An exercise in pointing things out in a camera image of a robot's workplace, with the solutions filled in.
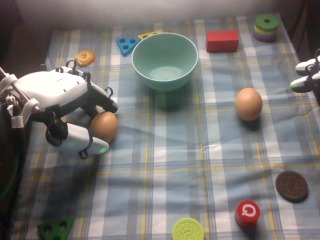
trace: white wall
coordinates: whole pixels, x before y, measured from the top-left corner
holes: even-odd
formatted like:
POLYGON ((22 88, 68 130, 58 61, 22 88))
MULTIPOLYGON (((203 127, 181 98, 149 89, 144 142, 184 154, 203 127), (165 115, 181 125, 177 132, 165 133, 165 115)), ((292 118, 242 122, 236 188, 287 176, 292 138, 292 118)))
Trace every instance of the white wall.
POLYGON ((27 25, 78 29, 217 18, 274 10, 274 0, 16 0, 27 25))

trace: triangle toy with holes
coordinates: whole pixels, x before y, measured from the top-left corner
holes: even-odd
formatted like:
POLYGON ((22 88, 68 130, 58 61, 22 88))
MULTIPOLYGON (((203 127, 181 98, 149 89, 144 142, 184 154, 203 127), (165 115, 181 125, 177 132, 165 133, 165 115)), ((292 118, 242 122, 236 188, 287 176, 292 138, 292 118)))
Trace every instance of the triangle toy with holes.
POLYGON ((137 37, 117 37, 116 42, 123 56, 127 56, 141 40, 137 37))
POLYGON ((143 39, 145 39, 146 37, 149 37, 149 36, 154 35, 154 34, 160 34, 160 33, 162 33, 162 30, 153 31, 153 32, 145 33, 145 34, 141 34, 141 35, 138 35, 138 38, 140 38, 141 40, 143 40, 143 39))
POLYGON ((40 237, 44 240, 67 240, 75 217, 48 221, 36 226, 40 237))

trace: brown cookie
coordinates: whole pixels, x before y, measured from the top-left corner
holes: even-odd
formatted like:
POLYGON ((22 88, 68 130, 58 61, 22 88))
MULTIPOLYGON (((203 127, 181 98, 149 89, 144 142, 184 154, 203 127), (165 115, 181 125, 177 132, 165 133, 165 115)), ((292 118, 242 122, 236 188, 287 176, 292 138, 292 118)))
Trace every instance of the brown cookie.
POLYGON ((289 202, 299 203, 308 196, 305 178, 295 171, 283 171, 275 180, 275 188, 289 202))
POLYGON ((96 55, 91 50, 83 50, 75 56, 76 64, 80 67, 86 67, 92 64, 96 60, 96 55))

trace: blue triangle block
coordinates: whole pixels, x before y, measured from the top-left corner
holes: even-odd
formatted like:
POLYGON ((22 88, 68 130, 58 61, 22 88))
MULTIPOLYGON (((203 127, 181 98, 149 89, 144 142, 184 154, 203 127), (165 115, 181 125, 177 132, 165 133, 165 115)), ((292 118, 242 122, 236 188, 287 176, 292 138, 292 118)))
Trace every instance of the blue triangle block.
POLYGON ((140 41, 141 39, 138 37, 117 37, 116 38, 116 42, 118 43, 123 56, 127 56, 140 41))

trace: table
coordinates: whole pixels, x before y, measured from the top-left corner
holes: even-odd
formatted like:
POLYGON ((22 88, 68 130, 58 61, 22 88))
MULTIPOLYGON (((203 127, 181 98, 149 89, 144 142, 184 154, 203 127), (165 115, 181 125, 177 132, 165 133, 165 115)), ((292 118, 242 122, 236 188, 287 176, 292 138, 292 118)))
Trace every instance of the table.
MULTIPOLYGON (((83 160, 57 152, 44 125, 33 125, 11 239, 38 239, 38 224, 70 215, 76 219, 69 239, 171 239, 184 217, 201 223, 206 240, 245 239, 253 236, 237 226, 234 212, 246 199, 260 207, 251 233, 257 239, 319 238, 320 109, 312 93, 289 87, 298 59, 283 25, 275 43, 263 43, 252 36, 254 22, 237 16, 54 32, 48 69, 93 50, 95 62, 82 70, 113 89, 119 130, 106 154, 83 160), (199 50, 192 80, 176 92, 144 86, 116 43, 159 29, 188 37, 199 50), (219 30, 239 31, 237 52, 206 52, 206 32, 219 30), (254 125, 235 113, 245 87, 263 99, 254 125), (278 194, 283 170, 306 178, 306 201, 292 204, 278 194)), ((80 109, 65 120, 88 123, 80 109)))

